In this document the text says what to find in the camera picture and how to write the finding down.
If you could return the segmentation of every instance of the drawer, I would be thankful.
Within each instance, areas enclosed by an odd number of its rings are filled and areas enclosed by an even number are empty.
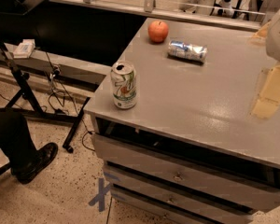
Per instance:
[[[97,156],[105,161],[112,161],[252,209],[268,211],[280,205],[280,189],[98,134],[93,141]]]
[[[144,196],[131,193],[126,189],[111,186],[111,195],[116,200],[140,208],[149,213],[161,216],[180,224],[214,224],[211,220],[196,217],[186,212],[175,210],[167,205],[156,203]]]
[[[253,219],[251,215],[221,203],[191,195],[183,190],[131,174],[117,167],[104,165],[104,175],[111,183],[222,223],[245,224]]]

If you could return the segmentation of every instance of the drawer cabinet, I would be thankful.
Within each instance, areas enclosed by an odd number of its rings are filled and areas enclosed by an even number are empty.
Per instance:
[[[219,222],[242,224],[252,220],[251,215],[222,203],[207,200],[179,188],[168,187],[160,181],[127,172],[108,163],[104,165],[104,175],[110,183]]]
[[[128,190],[111,187],[111,195],[124,203],[141,208],[162,218],[181,224],[214,224],[211,220],[196,217],[194,215],[175,210],[162,203],[156,203],[148,198],[129,192]]]
[[[98,157],[105,161],[112,161],[252,209],[270,210],[280,205],[279,189],[141,147],[129,146],[101,135],[96,135],[95,144]]]
[[[226,224],[249,223],[256,211],[280,205],[280,189],[259,164],[93,120],[96,154],[105,161],[112,196],[121,202],[177,223]]]

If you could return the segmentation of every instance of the can label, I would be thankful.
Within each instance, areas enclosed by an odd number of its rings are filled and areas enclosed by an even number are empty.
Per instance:
[[[136,72],[127,61],[116,62],[111,69],[114,104],[123,109],[136,104]]]

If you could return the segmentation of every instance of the table top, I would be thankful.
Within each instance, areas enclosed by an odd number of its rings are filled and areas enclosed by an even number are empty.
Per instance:
[[[270,119],[250,115],[262,70],[276,61],[265,47],[248,42],[252,33],[166,21],[166,41],[149,41],[147,19],[121,59],[137,72],[138,101],[115,107],[107,76],[85,107],[96,117],[280,168],[280,108]],[[207,45],[204,65],[167,55],[170,39]]]
[[[32,11],[34,8],[38,7],[42,3],[48,0],[25,0],[21,6],[18,6],[12,12],[2,12],[0,11],[0,15],[10,15],[10,16],[25,16],[27,13]]]

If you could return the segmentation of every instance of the drawer handle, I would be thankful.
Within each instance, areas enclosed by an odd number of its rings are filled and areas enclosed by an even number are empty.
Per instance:
[[[167,203],[168,204],[174,204],[175,202],[174,202],[174,200],[172,198],[170,198],[170,199],[167,200]]]
[[[174,176],[174,180],[176,182],[181,182],[184,178],[181,177],[180,173],[177,173],[177,175]]]

